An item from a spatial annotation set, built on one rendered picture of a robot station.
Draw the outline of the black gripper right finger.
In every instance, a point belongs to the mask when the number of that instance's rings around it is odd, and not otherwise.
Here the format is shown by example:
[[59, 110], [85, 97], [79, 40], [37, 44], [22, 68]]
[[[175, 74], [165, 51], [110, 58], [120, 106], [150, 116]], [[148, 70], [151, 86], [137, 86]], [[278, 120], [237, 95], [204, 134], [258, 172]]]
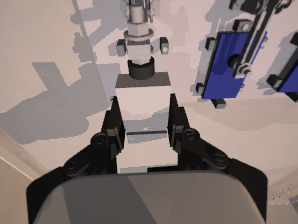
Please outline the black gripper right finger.
[[190, 128], [185, 109], [178, 106], [175, 93], [170, 94], [167, 130], [170, 147], [178, 153], [177, 171], [211, 170], [235, 177], [247, 189], [266, 224], [267, 176], [253, 166], [229, 158], [226, 153], [201, 139], [200, 133]]

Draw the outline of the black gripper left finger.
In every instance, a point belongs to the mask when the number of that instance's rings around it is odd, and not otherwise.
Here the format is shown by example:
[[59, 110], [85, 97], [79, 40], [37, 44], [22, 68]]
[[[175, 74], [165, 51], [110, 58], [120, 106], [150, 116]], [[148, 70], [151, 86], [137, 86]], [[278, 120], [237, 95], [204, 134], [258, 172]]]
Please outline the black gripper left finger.
[[92, 136], [90, 144], [68, 159], [64, 166], [28, 185], [28, 224], [34, 223], [49, 193], [61, 183], [82, 176], [118, 174], [116, 156], [124, 149], [125, 132], [118, 99], [114, 96], [111, 110], [105, 113], [101, 132]]

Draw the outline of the white fixture plate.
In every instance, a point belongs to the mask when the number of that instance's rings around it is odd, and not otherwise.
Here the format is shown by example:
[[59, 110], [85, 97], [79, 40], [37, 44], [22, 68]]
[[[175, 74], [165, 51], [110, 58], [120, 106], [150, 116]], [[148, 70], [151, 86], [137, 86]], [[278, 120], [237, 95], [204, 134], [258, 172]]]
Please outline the white fixture plate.
[[[209, 102], [196, 92], [204, 85], [213, 51], [205, 48], [207, 37], [232, 30], [235, 19], [254, 20], [254, 15], [229, 9], [231, 0], [160, 0], [160, 16], [148, 17], [153, 30], [150, 45], [154, 52], [155, 72], [168, 72], [171, 93], [177, 103]], [[128, 18], [122, 18], [120, 0], [76, 0], [86, 36], [101, 80], [108, 106], [117, 96], [118, 74], [129, 74], [128, 55], [118, 57], [117, 42], [125, 39]], [[279, 75], [298, 46], [290, 41], [298, 32], [298, 0], [280, 14], [273, 15], [268, 28], [268, 41], [253, 64], [252, 76], [245, 78], [242, 92], [229, 100], [289, 98], [277, 93], [267, 82], [270, 74]], [[160, 37], [167, 37], [168, 54], [161, 54]], [[126, 48], [127, 48], [127, 39]], [[171, 94], [170, 93], [170, 94]]]

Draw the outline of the blue flat plate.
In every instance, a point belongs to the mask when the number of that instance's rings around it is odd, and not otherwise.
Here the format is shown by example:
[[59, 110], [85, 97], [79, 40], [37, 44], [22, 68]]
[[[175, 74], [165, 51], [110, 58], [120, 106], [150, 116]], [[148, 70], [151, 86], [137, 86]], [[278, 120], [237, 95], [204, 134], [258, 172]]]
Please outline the blue flat plate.
[[283, 81], [273, 88], [278, 93], [298, 92], [298, 47], [278, 76]]

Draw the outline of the blue rectangular plate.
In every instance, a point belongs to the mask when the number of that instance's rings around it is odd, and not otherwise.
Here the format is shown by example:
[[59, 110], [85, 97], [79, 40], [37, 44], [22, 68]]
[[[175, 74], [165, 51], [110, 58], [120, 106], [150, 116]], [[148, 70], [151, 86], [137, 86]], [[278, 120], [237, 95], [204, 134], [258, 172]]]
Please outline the blue rectangular plate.
[[207, 70], [202, 99], [236, 98], [246, 76], [235, 78], [227, 64], [234, 54], [241, 54], [249, 32], [221, 31], [217, 33], [215, 51]]

